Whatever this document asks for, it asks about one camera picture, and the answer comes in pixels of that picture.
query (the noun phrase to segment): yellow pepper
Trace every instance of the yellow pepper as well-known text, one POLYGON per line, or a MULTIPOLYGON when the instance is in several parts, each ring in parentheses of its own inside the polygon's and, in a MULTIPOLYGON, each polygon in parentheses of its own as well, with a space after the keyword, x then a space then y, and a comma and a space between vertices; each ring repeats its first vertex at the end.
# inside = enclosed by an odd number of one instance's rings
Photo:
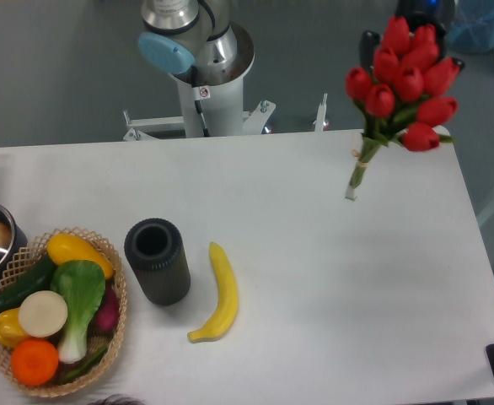
POLYGON ((105 274, 105 279, 108 280, 114 275, 114 268, 108 259, 80 236, 54 235, 48 241, 46 251, 57 266, 71 260, 89 260, 99 264, 105 274))
POLYGON ((29 338, 31 336, 19 324, 19 308, 5 310, 0 314, 0 344, 16 348, 29 338))

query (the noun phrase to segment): bok choy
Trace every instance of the bok choy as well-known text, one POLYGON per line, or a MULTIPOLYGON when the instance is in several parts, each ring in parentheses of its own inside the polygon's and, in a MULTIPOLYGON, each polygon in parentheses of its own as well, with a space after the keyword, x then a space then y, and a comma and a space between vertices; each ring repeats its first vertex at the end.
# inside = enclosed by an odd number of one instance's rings
POLYGON ((105 293, 105 276, 101 267, 86 260, 62 264, 54 273, 51 290, 67 303, 67 321, 58 353, 62 363, 76 363, 87 351, 88 324, 105 293))

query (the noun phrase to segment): blue cap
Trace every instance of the blue cap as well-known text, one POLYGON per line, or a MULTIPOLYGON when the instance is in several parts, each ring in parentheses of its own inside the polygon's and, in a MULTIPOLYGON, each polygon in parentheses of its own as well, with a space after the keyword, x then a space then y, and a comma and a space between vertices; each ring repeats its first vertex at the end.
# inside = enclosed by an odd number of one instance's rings
POLYGON ((140 35, 138 49, 150 63, 166 73, 184 73, 195 64, 193 54, 182 45, 153 32, 144 32, 140 35))

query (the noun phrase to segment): black cup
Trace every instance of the black cup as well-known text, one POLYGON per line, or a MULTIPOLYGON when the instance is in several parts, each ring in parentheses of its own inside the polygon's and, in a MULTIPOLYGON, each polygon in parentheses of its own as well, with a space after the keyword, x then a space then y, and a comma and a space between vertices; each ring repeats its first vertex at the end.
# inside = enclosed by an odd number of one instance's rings
POLYGON ((189 292, 191 275, 178 229, 165 219, 144 219, 128 232, 124 250, 142 291, 156 305, 189 292))

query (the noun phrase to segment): yellow squash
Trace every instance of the yellow squash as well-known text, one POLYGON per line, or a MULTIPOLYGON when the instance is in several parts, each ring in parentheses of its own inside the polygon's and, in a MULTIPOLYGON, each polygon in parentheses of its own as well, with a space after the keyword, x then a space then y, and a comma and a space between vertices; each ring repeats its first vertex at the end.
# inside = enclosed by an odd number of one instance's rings
POLYGON ((6 310, 0 314, 0 344, 16 348, 31 336, 19 324, 19 308, 6 310))
POLYGON ((217 309, 200 329, 187 333, 192 343, 221 338, 234 323, 238 313, 238 286, 224 249, 217 243, 210 244, 210 259, 217 279, 219 300, 217 309))
POLYGON ((114 275, 114 268, 107 258, 80 236, 71 234, 54 235, 48 241, 46 251, 57 266, 61 266, 71 260, 89 260, 100 265, 105 274, 105 279, 108 280, 114 275))

